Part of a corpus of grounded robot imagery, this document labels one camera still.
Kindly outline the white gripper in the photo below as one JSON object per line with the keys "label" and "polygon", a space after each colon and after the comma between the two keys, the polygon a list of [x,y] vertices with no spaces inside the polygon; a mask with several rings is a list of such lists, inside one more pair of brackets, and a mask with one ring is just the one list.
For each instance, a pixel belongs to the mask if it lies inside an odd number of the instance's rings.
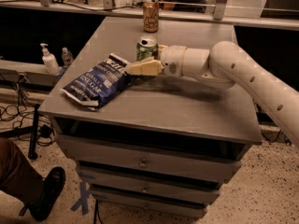
{"label": "white gripper", "polygon": [[181,77],[185,46],[158,45],[158,60],[130,63],[125,71],[133,76],[157,76],[163,72],[166,76]]}

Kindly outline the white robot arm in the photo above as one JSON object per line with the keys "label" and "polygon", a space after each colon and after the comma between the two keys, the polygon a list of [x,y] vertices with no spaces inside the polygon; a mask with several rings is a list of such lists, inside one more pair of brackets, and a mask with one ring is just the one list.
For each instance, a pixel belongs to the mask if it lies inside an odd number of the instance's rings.
{"label": "white robot arm", "polygon": [[156,59],[130,63],[125,70],[133,76],[190,77],[218,89],[237,84],[299,147],[299,92],[262,68],[231,41],[221,41],[211,49],[161,46]]}

